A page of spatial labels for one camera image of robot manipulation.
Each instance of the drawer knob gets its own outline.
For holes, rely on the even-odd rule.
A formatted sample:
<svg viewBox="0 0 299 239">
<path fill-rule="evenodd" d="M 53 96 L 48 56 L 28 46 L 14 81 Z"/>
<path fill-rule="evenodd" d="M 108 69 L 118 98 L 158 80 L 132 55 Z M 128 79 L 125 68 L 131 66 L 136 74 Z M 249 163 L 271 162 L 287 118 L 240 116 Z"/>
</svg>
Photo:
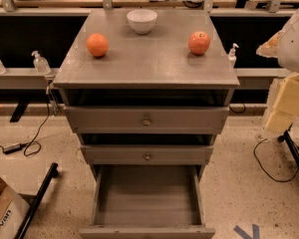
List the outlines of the drawer knob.
<svg viewBox="0 0 299 239">
<path fill-rule="evenodd" d="M 145 126 L 150 125 L 150 120 L 149 119 L 144 119 L 143 120 L 143 125 L 145 125 Z"/>
<path fill-rule="evenodd" d="M 145 155 L 145 160 L 150 161 L 150 159 L 151 159 L 151 155 L 150 154 L 146 154 Z"/>
</svg>

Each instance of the floor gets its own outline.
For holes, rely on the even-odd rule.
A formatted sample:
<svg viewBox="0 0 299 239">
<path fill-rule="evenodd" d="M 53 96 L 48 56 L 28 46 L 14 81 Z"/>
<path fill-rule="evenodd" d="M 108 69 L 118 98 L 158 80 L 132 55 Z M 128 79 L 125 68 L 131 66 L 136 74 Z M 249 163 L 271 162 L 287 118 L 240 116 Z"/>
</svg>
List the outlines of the floor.
<svg viewBox="0 0 299 239">
<path fill-rule="evenodd" d="M 45 106 L 33 104 L 19 122 L 9 123 L 14 108 L 0 105 L 2 145 L 30 141 L 47 115 Z M 232 108 L 239 111 L 242 106 Z M 266 137 L 257 148 L 264 168 L 278 179 L 296 171 L 285 142 L 262 129 L 264 110 L 265 106 L 249 105 L 243 114 L 231 112 L 216 139 L 200 180 L 205 223 L 216 231 L 213 239 L 299 239 L 299 172 L 291 182 L 275 182 L 253 155 Z M 290 133 L 299 143 L 299 118 Z M 42 149 L 29 157 L 23 151 L 5 155 L 0 149 L 0 176 L 19 193 L 36 194 L 52 162 L 59 164 L 60 176 L 52 180 L 25 238 L 81 238 L 78 231 L 90 223 L 96 183 L 63 111 L 49 117 L 37 140 Z M 253 224 L 260 236 L 253 235 Z"/>
</svg>

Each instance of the bottom drawer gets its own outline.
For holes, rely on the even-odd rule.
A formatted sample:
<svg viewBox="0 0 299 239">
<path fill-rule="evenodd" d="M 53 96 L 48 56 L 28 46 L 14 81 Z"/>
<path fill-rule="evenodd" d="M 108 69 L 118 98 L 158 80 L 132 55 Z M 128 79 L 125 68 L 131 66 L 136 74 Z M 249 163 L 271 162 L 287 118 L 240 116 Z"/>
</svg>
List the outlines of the bottom drawer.
<svg viewBox="0 0 299 239">
<path fill-rule="evenodd" d="M 209 239 L 197 172 L 191 165 L 105 165 L 84 239 Z"/>
</svg>

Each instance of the cardboard box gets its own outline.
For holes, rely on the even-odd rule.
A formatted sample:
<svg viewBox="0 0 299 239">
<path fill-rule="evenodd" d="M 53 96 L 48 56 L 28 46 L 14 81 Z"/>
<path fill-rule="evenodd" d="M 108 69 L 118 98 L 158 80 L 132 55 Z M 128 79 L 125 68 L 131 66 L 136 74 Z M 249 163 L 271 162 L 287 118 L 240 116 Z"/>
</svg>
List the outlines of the cardboard box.
<svg viewBox="0 0 299 239">
<path fill-rule="evenodd" d="M 0 177 L 0 239 L 13 239 L 30 205 Z"/>
</svg>

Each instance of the cabinet top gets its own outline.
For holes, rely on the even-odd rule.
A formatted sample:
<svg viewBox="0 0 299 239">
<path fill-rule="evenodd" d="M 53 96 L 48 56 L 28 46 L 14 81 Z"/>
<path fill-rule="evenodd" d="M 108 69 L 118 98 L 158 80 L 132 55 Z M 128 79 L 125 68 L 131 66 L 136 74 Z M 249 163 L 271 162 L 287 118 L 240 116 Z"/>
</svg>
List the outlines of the cabinet top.
<svg viewBox="0 0 299 239">
<path fill-rule="evenodd" d="M 133 9 L 94 9 L 70 48 L 54 84 L 60 88 L 232 88 L 239 85 L 208 14 L 202 10 L 155 9 L 145 35 L 129 25 Z M 202 56 L 188 49 L 189 36 L 204 31 L 210 46 Z M 109 41 L 102 58 L 86 48 L 91 34 Z"/>
</svg>

